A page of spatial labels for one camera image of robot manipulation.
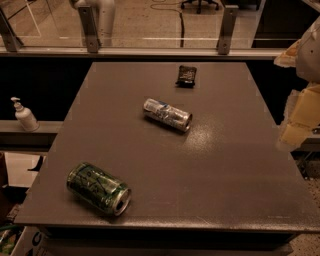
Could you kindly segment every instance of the metal frame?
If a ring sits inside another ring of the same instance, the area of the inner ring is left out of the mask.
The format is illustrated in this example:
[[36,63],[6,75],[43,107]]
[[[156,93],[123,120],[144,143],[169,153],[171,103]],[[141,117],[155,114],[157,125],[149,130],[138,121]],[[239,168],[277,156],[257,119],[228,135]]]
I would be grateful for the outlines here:
[[22,41],[16,36],[9,21],[0,6],[0,34],[8,52],[17,52],[22,46]]
[[239,6],[226,4],[224,2],[225,1],[222,1],[224,5],[224,13],[218,41],[218,53],[222,55],[227,55],[230,52],[231,39]]
[[89,5],[81,6],[78,8],[78,11],[82,29],[86,37],[87,51],[90,53],[97,53],[101,47],[101,42],[98,37],[92,7]]
[[162,60],[185,58],[199,60],[274,60],[285,49],[234,49],[228,55],[220,55],[217,49],[161,49],[161,48],[100,48],[98,53],[90,53],[86,48],[63,47],[23,47],[19,54],[7,52],[0,47],[0,56],[8,57],[70,57],[99,59],[135,59]]
[[0,120],[0,151],[48,152],[63,122],[40,121],[34,132],[26,132],[18,121]]

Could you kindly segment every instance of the silver can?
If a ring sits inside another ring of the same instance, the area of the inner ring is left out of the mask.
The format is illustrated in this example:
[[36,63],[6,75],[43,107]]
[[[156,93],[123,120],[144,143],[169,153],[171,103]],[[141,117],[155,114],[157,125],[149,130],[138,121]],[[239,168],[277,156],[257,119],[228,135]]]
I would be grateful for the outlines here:
[[124,182],[87,162],[71,170],[67,188],[110,216],[120,215],[131,198],[131,190]]
[[143,113],[180,131],[186,132],[190,129],[192,114],[174,108],[162,101],[147,99],[143,104]]

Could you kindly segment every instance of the green can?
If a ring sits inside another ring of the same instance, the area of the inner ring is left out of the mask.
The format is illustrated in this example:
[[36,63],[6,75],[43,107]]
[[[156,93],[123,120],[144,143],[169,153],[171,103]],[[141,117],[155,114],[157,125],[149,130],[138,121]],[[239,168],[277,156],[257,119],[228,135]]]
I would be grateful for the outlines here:
[[87,162],[72,169],[67,188],[109,216],[123,213],[131,199],[131,190],[124,182]]

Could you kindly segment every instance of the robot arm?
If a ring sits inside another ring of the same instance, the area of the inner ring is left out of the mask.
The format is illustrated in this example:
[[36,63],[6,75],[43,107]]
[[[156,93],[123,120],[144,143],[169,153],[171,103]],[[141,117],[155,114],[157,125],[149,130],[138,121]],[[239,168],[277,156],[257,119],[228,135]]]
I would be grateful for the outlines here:
[[309,82],[302,92],[292,91],[280,125],[277,147],[292,151],[320,124],[320,17],[301,40],[276,59],[275,64],[279,63],[296,67],[297,76]]
[[320,84],[320,17],[304,33],[296,56],[297,76]]
[[70,3],[75,9],[78,9],[80,6],[90,5],[96,10],[100,41],[102,46],[110,46],[115,16],[114,0],[70,0]]

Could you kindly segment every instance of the soap bottle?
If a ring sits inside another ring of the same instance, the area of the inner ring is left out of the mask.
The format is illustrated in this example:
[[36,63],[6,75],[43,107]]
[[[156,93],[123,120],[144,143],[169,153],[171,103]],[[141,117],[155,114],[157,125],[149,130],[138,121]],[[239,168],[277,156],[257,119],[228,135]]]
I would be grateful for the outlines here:
[[16,118],[19,120],[23,129],[27,132],[37,130],[40,124],[32,114],[31,110],[22,106],[21,103],[18,102],[18,100],[20,100],[19,98],[12,97],[11,100],[14,102],[14,107],[16,109]]

